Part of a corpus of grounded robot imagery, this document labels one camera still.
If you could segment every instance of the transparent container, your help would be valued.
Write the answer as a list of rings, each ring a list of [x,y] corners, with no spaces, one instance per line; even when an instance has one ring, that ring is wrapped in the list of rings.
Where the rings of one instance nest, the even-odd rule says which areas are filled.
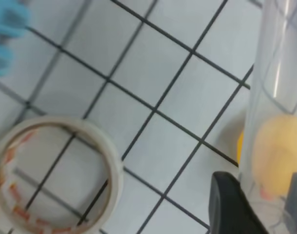
[[[297,234],[297,0],[265,0],[240,183],[271,234]]]

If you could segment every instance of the yellow ball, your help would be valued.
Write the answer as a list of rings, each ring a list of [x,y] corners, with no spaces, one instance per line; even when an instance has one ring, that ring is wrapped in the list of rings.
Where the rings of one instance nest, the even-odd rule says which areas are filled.
[[[252,154],[256,182],[270,196],[286,196],[297,172],[297,117],[279,115],[259,129]]]

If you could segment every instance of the blue scissors handle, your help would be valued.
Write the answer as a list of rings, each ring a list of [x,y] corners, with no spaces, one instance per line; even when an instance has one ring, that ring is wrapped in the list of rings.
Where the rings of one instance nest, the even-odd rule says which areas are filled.
[[[7,73],[13,58],[6,47],[8,39],[22,36],[29,19],[27,7],[18,0],[0,0],[0,76]]]

